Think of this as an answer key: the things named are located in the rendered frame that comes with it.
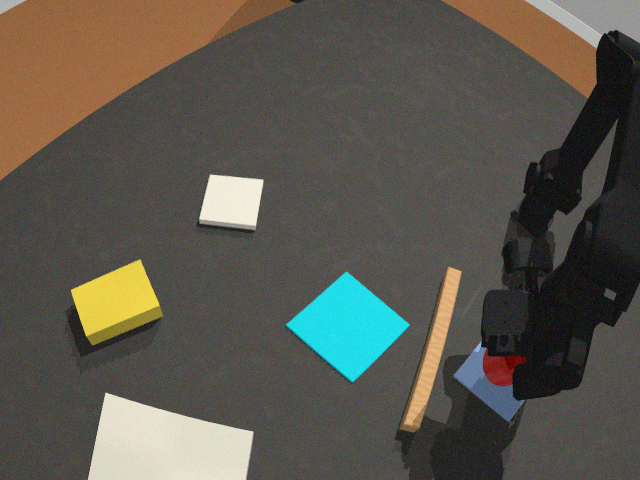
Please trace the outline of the tan curved wooden bar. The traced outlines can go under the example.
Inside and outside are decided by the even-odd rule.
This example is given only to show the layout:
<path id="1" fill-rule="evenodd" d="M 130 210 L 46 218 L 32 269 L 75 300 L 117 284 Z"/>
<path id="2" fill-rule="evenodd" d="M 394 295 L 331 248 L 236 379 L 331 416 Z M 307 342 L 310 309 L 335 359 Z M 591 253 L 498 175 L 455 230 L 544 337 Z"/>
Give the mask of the tan curved wooden bar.
<path id="1" fill-rule="evenodd" d="M 399 430 L 415 432 L 420 428 L 445 345 L 461 274 L 462 271 L 452 267 L 444 273 L 427 343 Z"/>

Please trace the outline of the yellow rectangular block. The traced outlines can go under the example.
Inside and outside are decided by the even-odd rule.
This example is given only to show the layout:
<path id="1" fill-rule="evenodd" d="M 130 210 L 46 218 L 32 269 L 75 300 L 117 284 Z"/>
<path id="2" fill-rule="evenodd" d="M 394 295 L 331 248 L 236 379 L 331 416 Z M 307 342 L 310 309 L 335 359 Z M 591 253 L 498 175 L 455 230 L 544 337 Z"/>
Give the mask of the yellow rectangular block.
<path id="1" fill-rule="evenodd" d="M 92 346 L 163 317 L 140 260 L 71 292 Z"/>

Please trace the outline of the red translucent cup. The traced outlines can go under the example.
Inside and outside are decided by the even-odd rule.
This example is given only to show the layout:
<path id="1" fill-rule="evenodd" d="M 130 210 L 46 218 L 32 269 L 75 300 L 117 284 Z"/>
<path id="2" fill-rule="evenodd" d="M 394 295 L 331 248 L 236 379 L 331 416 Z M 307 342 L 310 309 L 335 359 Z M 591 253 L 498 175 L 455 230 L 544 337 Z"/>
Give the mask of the red translucent cup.
<path id="1" fill-rule="evenodd" d="M 526 363 L 526 356 L 497 356 L 492 357 L 487 355 L 488 348 L 486 348 L 484 356 L 483 356 L 483 371 L 488 378 L 488 381 L 491 381 L 494 385 L 497 386 L 509 386 L 513 385 L 512 383 L 512 372 L 511 369 L 515 369 L 515 366 L 521 363 Z"/>

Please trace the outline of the beige flat block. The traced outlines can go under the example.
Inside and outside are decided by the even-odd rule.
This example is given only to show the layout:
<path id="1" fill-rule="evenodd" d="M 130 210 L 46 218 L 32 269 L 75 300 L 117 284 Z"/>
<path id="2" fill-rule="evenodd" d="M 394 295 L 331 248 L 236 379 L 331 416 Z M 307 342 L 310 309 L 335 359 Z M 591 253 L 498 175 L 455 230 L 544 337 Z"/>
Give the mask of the beige flat block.
<path id="1" fill-rule="evenodd" d="M 88 480 L 247 480 L 254 431 L 105 393 Z"/>

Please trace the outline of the white flat square tile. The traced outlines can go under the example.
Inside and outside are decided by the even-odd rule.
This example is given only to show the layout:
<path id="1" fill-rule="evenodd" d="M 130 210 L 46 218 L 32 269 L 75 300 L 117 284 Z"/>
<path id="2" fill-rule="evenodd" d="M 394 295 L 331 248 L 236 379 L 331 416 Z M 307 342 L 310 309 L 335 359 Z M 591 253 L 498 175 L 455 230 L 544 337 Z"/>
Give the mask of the white flat square tile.
<path id="1" fill-rule="evenodd" d="M 210 174 L 200 224 L 256 230 L 263 179 Z"/>

